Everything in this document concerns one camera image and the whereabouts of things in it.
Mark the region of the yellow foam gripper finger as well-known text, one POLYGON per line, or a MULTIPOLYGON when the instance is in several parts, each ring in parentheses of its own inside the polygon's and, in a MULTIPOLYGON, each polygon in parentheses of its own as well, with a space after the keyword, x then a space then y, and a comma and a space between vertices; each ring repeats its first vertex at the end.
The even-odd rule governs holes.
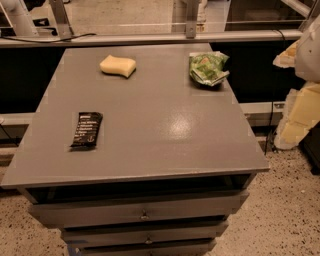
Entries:
POLYGON ((286 50, 277 55, 273 64, 280 68, 294 68, 298 42, 292 43, 286 50))
POLYGON ((291 89, 276 129, 274 145, 281 150, 296 147, 319 121, 320 84, 306 82, 300 90, 291 89))

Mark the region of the grey robot base left background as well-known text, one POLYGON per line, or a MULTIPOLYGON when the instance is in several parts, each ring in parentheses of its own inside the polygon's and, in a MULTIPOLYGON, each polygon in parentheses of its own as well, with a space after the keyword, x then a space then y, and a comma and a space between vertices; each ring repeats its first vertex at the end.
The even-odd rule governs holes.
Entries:
POLYGON ((0 0, 0 12, 2 37, 39 35, 24 0, 0 0))

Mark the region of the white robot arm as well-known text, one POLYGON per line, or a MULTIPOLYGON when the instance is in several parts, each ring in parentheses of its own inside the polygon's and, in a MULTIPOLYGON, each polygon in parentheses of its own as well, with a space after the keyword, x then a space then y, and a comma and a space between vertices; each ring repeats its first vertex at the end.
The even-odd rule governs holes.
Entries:
POLYGON ((320 121, 320 28, 314 21, 302 37, 277 55, 273 64, 293 67, 305 84, 291 89, 286 97, 274 145, 281 150, 296 147, 320 121))

